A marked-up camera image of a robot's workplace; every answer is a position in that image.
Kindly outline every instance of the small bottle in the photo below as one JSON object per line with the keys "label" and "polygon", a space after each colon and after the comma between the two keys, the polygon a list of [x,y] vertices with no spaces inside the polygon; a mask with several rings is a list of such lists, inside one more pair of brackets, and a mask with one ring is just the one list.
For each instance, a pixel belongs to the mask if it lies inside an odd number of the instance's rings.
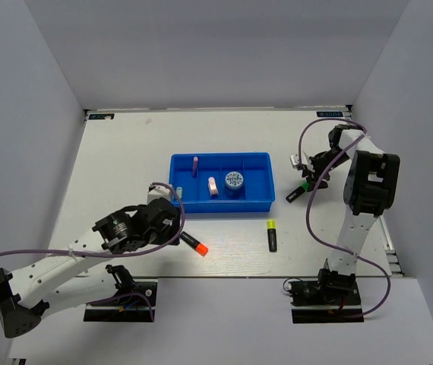
{"label": "small bottle", "polygon": [[225,189],[231,198],[238,198],[244,191],[244,176],[238,171],[232,171],[225,176]]}

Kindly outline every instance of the purple cable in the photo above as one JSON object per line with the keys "label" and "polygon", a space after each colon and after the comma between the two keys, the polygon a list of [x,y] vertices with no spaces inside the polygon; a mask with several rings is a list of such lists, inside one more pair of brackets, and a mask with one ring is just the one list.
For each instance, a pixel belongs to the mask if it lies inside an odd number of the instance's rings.
{"label": "purple cable", "polygon": [[[299,137],[299,146],[298,146],[298,155],[299,155],[299,163],[301,163],[301,142],[302,142],[302,137],[305,134],[305,132],[309,129],[309,127],[311,127],[312,125],[314,125],[315,123],[318,122],[322,122],[324,120],[341,120],[344,122],[348,122],[348,123],[352,123],[354,125],[359,126],[360,128],[362,128],[363,132],[366,133],[367,130],[366,128],[361,125],[358,122],[353,122],[351,120],[347,120],[347,119],[339,119],[339,118],[323,118],[323,119],[316,119],[315,121],[309,123],[306,128],[302,131],[301,136]],[[336,245],[332,245],[331,243],[325,242],[323,241],[321,238],[319,238],[318,236],[316,236],[316,234],[313,232],[313,229],[311,228],[311,223],[310,223],[310,215],[311,215],[311,206],[313,204],[314,201],[314,197],[316,196],[316,192],[318,191],[318,187],[321,184],[321,181],[324,179],[324,177],[330,172],[331,168],[333,167],[333,165],[353,146],[355,146],[356,144],[358,144],[363,138],[365,137],[365,135],[361,135],[360,137],[358,137],[355,141],[353,141],[352,143],[350,143],[348,146],[346,146],[344,149],[342,149],[342,151],[335,156],[334,159],[332,159],[332,161],[324,168],[323,172],[321,173],[321,175],[318,178],[318,181],[316,182],[316,184],[314,185],[314,189],[311,192],[311,196],[309,197],[309,202],[308,202],[308,206],[306,207],[306,227],[308,228],[308,232],[309,234],[311,234],[311,236],[317,240],[320,244],[330,248],[330,249],[337,249],[339,251],[348,253],[349,255],[355,256],[358,260],[363,261],[369,265],[372,265],[374,267],[376,267],[378,270],[380,270],[382,272],[382,274],[384,274],[384,277],[387,279],[387,289],[385,291],[385,295],[384,297],[381,299],[380,302],[378,302],[378,304],[376,306],[374,306],[373,308],[363,312],[362,314],[355,314],[355,315],[350,315],[350,316],[343,316],[343,317],[347,317],[347,318],[353,318],[353,317],[360,317],[360,316],[366,316],[372,312],[374,312],[375,310],[379,309],[387,300],[387,298],[389,297],[390,294],[390,288],[392,286],[392,283],[390,281],[389,275],[388,273],[376,262],[373,262],[371,260],[365,259],[363,257],[361,257],[360,255],[356,254],[355,252],[353,252],[350,249],[345,249],[343,247],[338,247]]]}
{"label": "purple cable", "polygon": [[149,307],[149,315],[150,315],[150,321],[154,322],[154,311],[153,311],[153,307],[150,305],[149,300],[147,299],[147,297],[143,294],[139,294],[139,293],[126,293],[126,294],[120,294],[120,295],[116,295],[115,297],[110,297],[110,298],[106,298],[106,299],[100,299],[100,300],[95,300],[94,302],[89,302],[88,304],[90,305],[97,305],[97,304],[104,304],[105,302],[111,302],[112,300],[117,300],[117,299],[121,299],[121,298],[126,298],[126,297],[140,297],[142,299],[144,299],[144,301],[146,302],[147,306]]}
{"label": "purple cable", "polygon": [[185,207],[183,206],[183,202],[179,198],[179,195],[176,194],[176,191],[172,186],[169,186],[168,184],[165,184],[164,182],[153,182],[151,184],[152,186],[163,186],[171,191],[171,193],[174,195],[176,200],[179,203],[179,209],[181,211],[181,223],[179,225],[179,230],[176,232],[176,234],[171,237],[169,240],[167,240],[165,243],[163,243],[160,246],[156,246],[152,249],[146,249],[144,251],[139,252],[133,252],[133,253],[122,253],[122,254],[110,254],[110,253],[95,253],[95,252],[87,252],[87,251],[73,251],[70,252],[66,249],[14,249],[11,251],[4,251],[0,252],[0,257],[2,256],[9,256],[9,255],[22,255],[22,254],[33,254],[33,253],[41,253],[41,254],[50,254],[55,256],[86,256],[86,257],[99,257],[102,259],[118,259],[122,257],[135,257],[135,256],[142,256],[147,255],[148,253],[152,253],[155,251],[158,251],[162,249],[163,247],[166,247],[173,243],[175,240],[178,239],[179,235],[183,231],[183,227],[185,226]]}

